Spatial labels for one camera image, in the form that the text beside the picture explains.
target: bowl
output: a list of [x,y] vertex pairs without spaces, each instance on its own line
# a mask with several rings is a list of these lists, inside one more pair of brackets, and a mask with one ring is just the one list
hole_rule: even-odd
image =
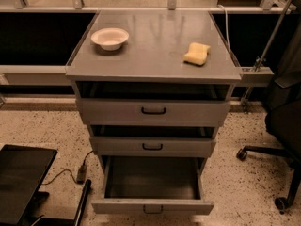
[[104,28],[92,34],[91,39],[106,51],[114,51],[129,39],[129,34],[120,28]]

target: speckled floor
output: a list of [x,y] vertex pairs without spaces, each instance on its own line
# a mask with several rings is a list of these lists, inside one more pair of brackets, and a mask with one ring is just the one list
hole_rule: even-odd
[[[198,225],[238,226],[273,225],[296,226],[301,221],[301,195],[294,206],[281,215],[273,204],[274,197],[286,196],[292,171],[282,158],[250,153],[245,162],[235,158],[246,144],[277,146],[273,137],[264,131],[265,112],[259,106],[243,113],[234,106],[218,133],[218,143],[202,175],[205,200],[214,202],[209,216],[164,215],[96,215],[90,204],[102,187],[103,172],[98,159],[91,154],[87,160],[87,178],[92,180],[82,225]],[[87,128],[82,124],[72,99],[39,100],[34,104],[7,103],[0,108],[0,147],[4,144],[27,145],[58,149],[58,155],[44,183],[63,169],[73,175],[85,155],[91,150]],[[50,197],[37,215],[73,218],[82,192],[65,172],[40,190]]]

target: yellow sponge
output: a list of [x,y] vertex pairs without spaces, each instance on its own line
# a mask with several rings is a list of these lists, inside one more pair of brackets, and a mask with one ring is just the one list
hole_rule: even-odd
[[188,53],[184,55],[183,60],[188,63],[203,65],[206,62],[207,54],[210,53],[210,46],[192,42],[189,45]]

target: chair wheel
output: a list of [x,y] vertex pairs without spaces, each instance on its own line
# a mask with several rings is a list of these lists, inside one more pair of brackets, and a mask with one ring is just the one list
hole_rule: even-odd
[[244,149],[241,149],[238,151],[238,153],[236,154],[236,158],[240,159],[241,161],[244,161],[246,159],[247,156],[247,151],[245,151]]
[[275,206],[277,207],[277,209],[279,209],[281,211],[290,207],[287,199],[283,198],[283,197],[275,199]]

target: black drawer handle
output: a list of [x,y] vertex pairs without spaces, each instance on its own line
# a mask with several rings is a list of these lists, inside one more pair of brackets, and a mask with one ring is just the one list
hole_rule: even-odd
[[148,215],[159,215],[163,213],[163,205],[161,205],[158,211],[148,211],[146,205],[143,205],[143,212]]
[[163,144],[159,144],[157,147],[150,147],[145,143],[142,143],[142,148],[147,151],[161,151],[163,149]]
[[163,111],[156,111],[156,112],[153,112],[153,111],[146,111],[144,107],[141,108],[141,112],[145,115],[164,115],[166,114],[166,108],[164,107],[163,108]]

